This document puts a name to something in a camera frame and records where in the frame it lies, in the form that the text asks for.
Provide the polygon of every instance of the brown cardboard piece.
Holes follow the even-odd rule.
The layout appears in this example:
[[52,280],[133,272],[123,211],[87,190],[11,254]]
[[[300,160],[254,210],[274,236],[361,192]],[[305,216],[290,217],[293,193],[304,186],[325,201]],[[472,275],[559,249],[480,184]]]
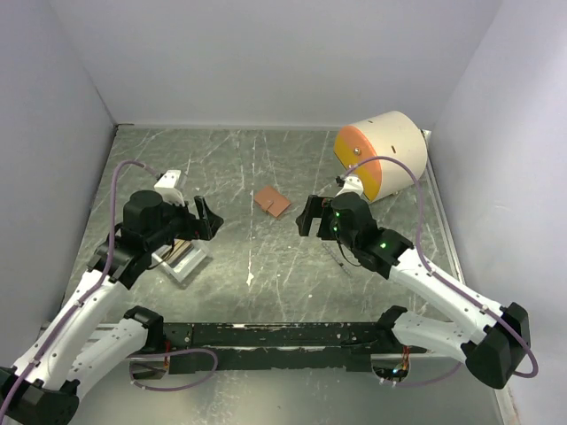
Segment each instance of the brown cardboard piece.
[[256,193],[254,201],[260,206],[263,212],[270,213],[278,218],[291,205],[290,200],[280,192],[266,186],[264,189]]

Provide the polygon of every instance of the gray metal floor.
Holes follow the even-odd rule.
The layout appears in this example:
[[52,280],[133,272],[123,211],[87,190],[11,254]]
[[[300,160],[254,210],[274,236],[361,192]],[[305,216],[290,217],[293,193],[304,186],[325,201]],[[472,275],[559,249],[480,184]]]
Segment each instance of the gray metal floor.
[[[391,305],[443,318],[412,292],[357,267],[353,278],[335,263],[322,243],[301,238],[294,223],[307,195],[333,196],[341,173],[332,147],[334,133],[322,131],[147,130],[121,128],[113,145],[75,264],[72,290],[96,246],[108,233],[109,183],[116,164],[136,158],[166,170],[188,171],[186,197],[204,195],[225,225],[209,244],[215,259],[183,287],[158,269],[146,272],[130,297],[116,305],[107,322],[133,305],[144,305],[166,321],[371,321]],[[129,168],[120,178],[118,206],[152,178]],[[252,203],[266,184],[291,201],[275,220]],[[446,236],[427,178],[426,254],[453,270]],[[371,206],[380,225],[413,239],[416,190],[408,188]],[[336,250],[334,243],[328,243]],[[247,284],[249,273],[253,274]],[[412,360],[409,379],[439,376],[450,359]],[[169,376],[158,385],[177,386],[195,375]],[[177,393],[142,391],[129,384],[125,364],[116,367],[82,401],[73,424],[423,424],[501,425],[494,391],[464,367],[431,387],[381,387],[370,373],[338,369],[220,372],[197,388]]]
[[[80,280],[93,251],[108,233],[110,179],[123,159],[136,158],[159,170],[187,171],[184,195],[205,196],[225,224],[209,243],[214,260],[183,286],[158,269],[144,273],[130,297],[106,317],[118,321],[133,305],[162,314],[166,321],[371,321],[391,305],[442,318],[416,294],[358,267],[350,278],[315,236],[299,237],[295,218],[307,196],[337,193],[343,170],[333,154],[335,133],[325,131],[159,130],[121,127],[106,164],[67,294]],[[451,270],[431,186],[425,194],[425,253]],[[143,170],[123,171],[118,211],[130,194],[150,189]],[[280,220],[252,202],[252,193],[271,184],[292,205]],[[371,206],[382,226],[414,239],[416,189],[408,188]],[[335,243],[327,243],[337,255]],[[250,285],[249,273],[253,274]]]
[[[412,360],[412,379],[439,376],[453,365]],[[180,386],[201,376],[170,376],[159,385]],[[502,419],[494,391],[464,367],[444,382],[416,389],[380,386],[372,374],[314,369],[219,372],[191,390],[157,393],[130,385],[122,364],[81,402],[71,425],[126,423],[502,425]]]

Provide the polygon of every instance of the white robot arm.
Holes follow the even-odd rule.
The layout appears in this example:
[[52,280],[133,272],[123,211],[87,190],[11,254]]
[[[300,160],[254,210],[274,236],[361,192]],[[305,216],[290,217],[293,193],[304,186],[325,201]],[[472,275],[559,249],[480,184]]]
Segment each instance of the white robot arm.
[[202,197],[195,197],[198,218],[190,213],[180,191],[182,177],[180,171],[169,170],[154,190],[130,197],[123,222],[115,230],[109,273],[104,274],[107,240],[36,343],[11,368],[0,368],[0,401],[8,398],[9,391],[18,394],[18,408],[7,408],[13,419],[27,425],[68,423],[79,401],[121,361],[134,352],[164,349],[163,318],[140,306],[126,312],[107,336],[83,347],[111,306],[126,296],[151,264],[153,252],[174,239],[210,240],[222,225]]
[[337,242],[339,248],[345,246],[361,266],[411,289],[452,321],[435,321],[393,307],[388,321],[401,344],[456,359],[481,382],[503,388],[525,356],[513,333],[530,343],[525,309],[516,303],[504,308],[421,257],[408,239],[378,227],[368,204],[361,199],[362,182],[356,175],[347,176],[342,183],[333,198],[309,197],[296,220],[299,234],[308,236],[312,219],[321,218],[318,237]]

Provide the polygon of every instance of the black metal bar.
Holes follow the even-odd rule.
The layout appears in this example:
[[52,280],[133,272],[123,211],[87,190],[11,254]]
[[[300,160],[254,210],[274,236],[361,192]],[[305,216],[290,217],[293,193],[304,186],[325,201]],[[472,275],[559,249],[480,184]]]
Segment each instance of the black metal bar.
[[[377,322],[165,323],[172,350],[209,348],[218,370],[344,367],[370,371],[372,354],[402,353],[390,326]],[[175,356],[169,373],[210,370],[208,356]]]

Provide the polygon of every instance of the cylindrical object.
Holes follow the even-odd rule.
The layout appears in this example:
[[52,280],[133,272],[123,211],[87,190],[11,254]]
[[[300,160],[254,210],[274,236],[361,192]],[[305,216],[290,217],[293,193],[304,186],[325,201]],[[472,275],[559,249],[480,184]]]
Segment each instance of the cylindrical object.
[[[383,155],[403,162],[418,178],[427,163],[427,146],[421,130],[410,118],[397,111],[341,128],[334,151],[345,168]],[[412,184],[402,168],[386,161],[369,162],[355,173],[361,178],[364,195],[370,202]]]

